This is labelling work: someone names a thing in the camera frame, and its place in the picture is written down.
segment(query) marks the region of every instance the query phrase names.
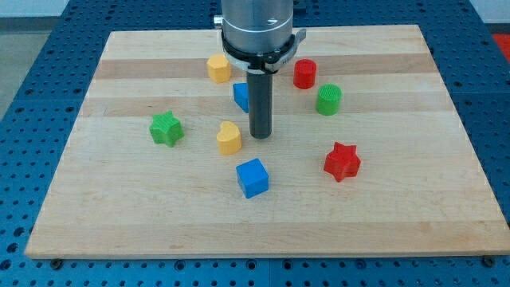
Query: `blue cube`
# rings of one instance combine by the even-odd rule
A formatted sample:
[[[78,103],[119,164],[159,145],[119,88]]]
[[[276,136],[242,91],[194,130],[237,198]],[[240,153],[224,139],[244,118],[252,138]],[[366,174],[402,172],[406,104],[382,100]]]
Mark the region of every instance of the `blue cube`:
[[[237,182],[247,199],[269,189],[269,175],[259,159],[252,159],[236,167]]]
[[[248,112],[248,84],[233,84],[233,100],[243,111]]]

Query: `red star block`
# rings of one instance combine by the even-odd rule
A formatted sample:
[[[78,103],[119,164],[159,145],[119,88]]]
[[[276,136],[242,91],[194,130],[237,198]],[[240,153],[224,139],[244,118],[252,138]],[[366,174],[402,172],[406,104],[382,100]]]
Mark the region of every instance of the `red star block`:
[[[344,146],[336,143],[333,151],[326,156],[324,171],[335,176],[337,182],[346,177],[355,177],[358,174],[361,159],[356,155],[356,146]]]

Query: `green star block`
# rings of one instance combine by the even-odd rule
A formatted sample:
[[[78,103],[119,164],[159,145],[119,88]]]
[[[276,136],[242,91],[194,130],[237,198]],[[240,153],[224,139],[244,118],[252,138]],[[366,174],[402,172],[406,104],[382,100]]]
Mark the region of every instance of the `green star block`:
[[[325,116],[335,115],[340,106],[342,90],[334,84],[325,84],[319,88],[316,110]]]
[[[152,115],[152,125],[149,130],[156,144],[166,144],[169,147],[173,147],[175,142],[184,137],[181,122],[174,118],[172,111]]]

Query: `wood grain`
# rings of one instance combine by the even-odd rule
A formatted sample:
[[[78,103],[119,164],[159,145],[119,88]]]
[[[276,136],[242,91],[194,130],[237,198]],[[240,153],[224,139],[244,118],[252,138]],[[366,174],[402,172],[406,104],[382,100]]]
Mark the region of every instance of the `wood grain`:
[[[298,57],[316,86],[274,79],[273,134],[249,136],[232,83],[205,60],[217,31],[115,32],[88,89],[26,249],[32,258],[394,257],[507,254],[510,230],[417,26],[308,30]],[[344,91],[340,113],[317,89]],[[185,137],[154,145],[171,109]],[[223,120],[243,148],[218,154]],[[322,171],[335,141],[358,145],[358,176]],[[258,157],[268,192],[245,199],[235,167]]]

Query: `black rod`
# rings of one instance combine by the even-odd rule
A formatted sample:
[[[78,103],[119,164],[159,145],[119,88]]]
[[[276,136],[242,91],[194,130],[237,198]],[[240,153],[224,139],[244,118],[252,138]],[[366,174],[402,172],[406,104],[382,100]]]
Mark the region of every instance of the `black rod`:
[[[248,83],[249,132],[256,139],[271,135],[273,75],[246,73]]]

